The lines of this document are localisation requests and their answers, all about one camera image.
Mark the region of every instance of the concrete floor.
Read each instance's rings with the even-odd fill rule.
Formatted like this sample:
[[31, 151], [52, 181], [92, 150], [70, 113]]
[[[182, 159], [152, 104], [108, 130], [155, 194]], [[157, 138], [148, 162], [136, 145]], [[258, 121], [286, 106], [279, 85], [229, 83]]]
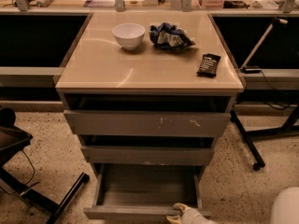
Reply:
[[[96, 177], [84, 160], [80, 143], [71, 133], [63, 113], [59, 108], [49, 108], [52, 112], [16, 107], [16, 125], [34, 136], [31, 145], [25, 148], [36, 168], [31, 183], [40, 181], [34, 189], [59, 203], [81, 172], [91, 178], [66, 207], [57, 223], [130, 223], [125, 220], [113, 222], [86, 218], [83, 208], [93, 204]], [[257, 116], [257, 113], [252, 115], [252, 112], [244, 111], [240, 113], [240, 119], [247, 130], [279, 127], [288, 112], [262, 113], [262, 116]], [[213, 160], [200, 182], [200, 190], [204, 209], [211, 211], [211, 219], [220, 224], [267, 224], [278, 193], [299, 185], [298, 136], [255, 144], [266, 162], [266, 167], [259, 172], [253, 171], [254, 159], [234, 123], [229, 123], [216, 145]], [[33, 173], [22, 153], [14, 156], [5, 168], [23, 182], [29, 180]], [[0, 191], [0, 207], [0, 223], [45, 223], [49, 217], [48, 213], [35, 207], [29, 208], [3, 191]]]

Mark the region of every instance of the drawer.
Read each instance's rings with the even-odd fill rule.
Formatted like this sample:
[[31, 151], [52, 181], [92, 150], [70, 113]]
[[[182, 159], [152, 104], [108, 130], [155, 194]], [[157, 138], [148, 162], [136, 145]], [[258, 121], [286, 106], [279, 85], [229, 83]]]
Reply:
[[221, 136], [228, 113], [72, 111], [64, 115], [74, 134], [140, 136]]
[[200, 208], [200, 167], [99, 164], [89, 219], [161, 219], [178, 215], [174, 203]]
[[80, 136], [87, 162], [209, 165], [217, 138]]

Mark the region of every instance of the white bowl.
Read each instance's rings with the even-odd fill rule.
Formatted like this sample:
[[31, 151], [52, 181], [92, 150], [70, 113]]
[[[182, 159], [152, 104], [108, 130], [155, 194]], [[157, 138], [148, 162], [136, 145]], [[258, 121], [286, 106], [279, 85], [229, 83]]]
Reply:
[[145, 28], [135, 23], [123, 23], [113, 28], [116, 41], [124, 49], [136, 49], [142, 42]]

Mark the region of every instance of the black metal stand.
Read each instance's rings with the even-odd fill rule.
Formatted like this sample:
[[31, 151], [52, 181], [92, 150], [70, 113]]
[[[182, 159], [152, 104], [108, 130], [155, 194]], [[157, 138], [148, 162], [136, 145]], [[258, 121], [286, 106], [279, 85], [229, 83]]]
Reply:
[[265, 167], [265, 163], [263, 161], [263, 158], [261, 157], [259, 151], [254, 146], [252, 139], [258, 139], [258, 138], [274, 138], [274, 137], [281, 137], [281, 136], [287, 136], [292, 134], [299, 134], [299, 126], [294, 125], [295, 122], [299, 119], [299, 104], [297, 107], [291, 112], [288, 119], [285, 121], [285, 123], [278, 128], [272, 128], [272, 129], [265, 129], [265, 130], [257, 130], [257, 131], [249, 131], [247, 132], [239, 118], [237, 117], [234, 110], [231, 110], [231, 121], [234, 122], [241, 132], [246, 144], [248, 145], [252, 155], [254, 156], [256, 163], [253, 164], [253, 169], [255, 171], [259, 171], [261, 168]]
[[33, 189], [29, 189], [26, 185], [18, 181], [14, 176], [12, 176], [3, 168], [0, 168], [0, 178], [12, 189], [14, 189], [16, 191], [16, 194], [19, 194], [19, 197], [22, 198], [26, 203], [37, 205], [44, 210], [49, 211], [51, 213], [51, 216], [48, 219], [47, 224], [55, 223], [59, 215], [64, 211], [73, 196], [76, 194], [81, 184], [88, 182], [88, 180], [90, 179], [88, 175], [82, 173], [73, 187], [64, 196], [61, 203], [57, 204], [51, 199], [40, 194], [39, 192]]

